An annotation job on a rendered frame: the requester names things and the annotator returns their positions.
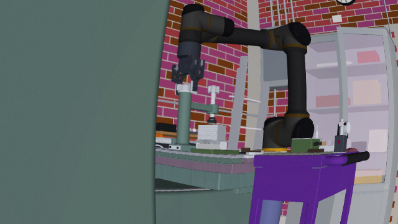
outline purple table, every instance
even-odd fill
[[[269,213],[264,214],[263,200],[274,201],[274,205],[281,201],[303,202],[300,224],[314,224],[319,201],[344,189],[346,196],[340,223],[347,224],[356,162],[368,158],[368,152],[274,153],[255,156],[256,171],[249,224],[259,224],[261,215],[266,216],[261,219],[261,223],[269,224],[275,223],[272,217],[280,217],[281,204],[276,210],[269,209]]]

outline green post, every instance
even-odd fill
[[[189,145],[192,93],[182,91],[179,94],[176,144]]]

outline pink box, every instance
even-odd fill
[[[380,62],[380,56],[375,50],[357,52],[358,63]]]
[[[354,105],[381,103],[381,86],[377,80],[353,81]]]
[[[330,96],[317,96],[316,97],[316,107],[327,107],[327,106],[339,106],[340,105],[340,95],[330,95]],[[351,99],[348,98],[348,105],[351,105]]]

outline clock face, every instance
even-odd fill
[[[344,6],[349,6],[351,4],[354,4],[355,0],[336,0],[336,2],[338,2]]]

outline blue cylinder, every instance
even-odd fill
[[[263,200],[259,224],[279,224],[282,201]]]

